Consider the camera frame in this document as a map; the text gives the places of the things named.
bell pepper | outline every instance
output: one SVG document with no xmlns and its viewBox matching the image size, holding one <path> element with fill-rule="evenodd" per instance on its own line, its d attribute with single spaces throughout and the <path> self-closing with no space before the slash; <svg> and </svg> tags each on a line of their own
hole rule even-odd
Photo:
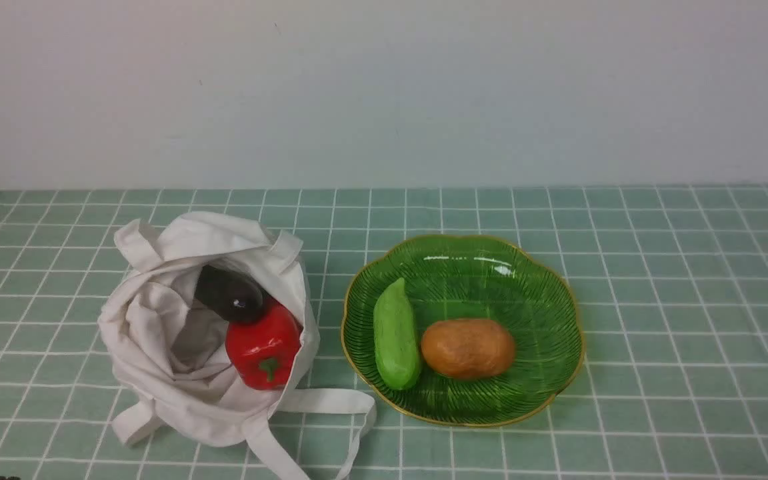
<svg viewBox="0 0 768 480">
<path fill-rule="evenodd" d="M 258 320 L 229 324 L 225 347 L 245 385 L 280 389 L 289 382 L 292 362 L 301 349 L 301 331 L 292 313 L 268 297 Z"/>
</svg>

pepper stem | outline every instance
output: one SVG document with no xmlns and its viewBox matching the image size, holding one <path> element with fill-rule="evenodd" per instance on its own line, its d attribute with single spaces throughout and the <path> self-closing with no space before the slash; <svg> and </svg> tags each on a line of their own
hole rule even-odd
<svg viewBox="0 0 768 480">
<path fill-rule="evenodd" d="M 280 361 L 275 357 L 269 357 L 264 359 L 264 361 L 259 362 L 259 370 L 265 371 L 265 374 L 267 375 L 265 380 L 267 382 L 274 382 L 275 370 L 277 370 L 278 367 L 280 367 Z"/>
</svg>

cucumber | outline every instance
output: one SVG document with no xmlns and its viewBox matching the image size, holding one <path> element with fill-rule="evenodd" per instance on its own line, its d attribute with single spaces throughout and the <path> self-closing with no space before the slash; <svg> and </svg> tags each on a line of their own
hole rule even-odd
<svg viewBox="0 0 768 480">
<path fill-rule="evenodd" d="M 413 387 L 423 368 L 414 328 L 414 310 L 405 294 L 405 279 L 388 286 L 372 313 L 375 366 L 384 384 L 394 390 Z"/>
</svg>

white tote bag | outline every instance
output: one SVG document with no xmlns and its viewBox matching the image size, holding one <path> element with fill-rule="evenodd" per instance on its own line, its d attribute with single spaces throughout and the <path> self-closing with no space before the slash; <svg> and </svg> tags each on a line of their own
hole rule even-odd
<svg viewBox="0 0 768 480">
<path fill-rule="evenodd" d="M 301 240 L 285 231 L 274 238 L 256 221 L 192 212 L 174 219 L 161 234 L 132 221 L 117 231 L 115 244 L 134 271 L 104 304 L 100 332 L 113 374 L 139 400 L 112 422 L 120 441 L 134 444 L 162 425 L 214 447 L 247 441 L 281 480 L 308 480 L 271 434 L 268 418 L 278 410 L 363 414 L 336 478 L 347 476 L 360 437 L 375 422 L 375 401 L 356 390 L 295 388 L 319 345 L 299 261 Z M 301 350 L 283 390 L 246 386 L 223 347 L 226 322 L 204 307 L 192 307 L 207 263 L 246 271 L 301 324 Z"/>
</svg>

green tablecloth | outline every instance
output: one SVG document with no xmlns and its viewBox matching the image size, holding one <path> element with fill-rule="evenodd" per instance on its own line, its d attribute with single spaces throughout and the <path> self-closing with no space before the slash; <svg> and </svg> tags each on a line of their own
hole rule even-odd
<svg viewBox="0 0 768 480">
<path fill-rule="evenodd" d="M 365 388 L 339 346 L 342 299 L 405 237 L 503 237 L 572 285 L 588 358 L 551 408 L 502 429 L 450 429 L 381 402 L 354 480 L 768 478 L 768 185 L 0 192 L 0 475 L 271 477 L 245 446 L 162 429 L 126 449 L 107 428 L 134 400 L 95 327 L 127 268 L 112 234 L 189 210 L 305 241 L 322 345 L 302 386 Z M 273 424 L 312 477 L 330 478 L 354 422 Z"/>
</svg>

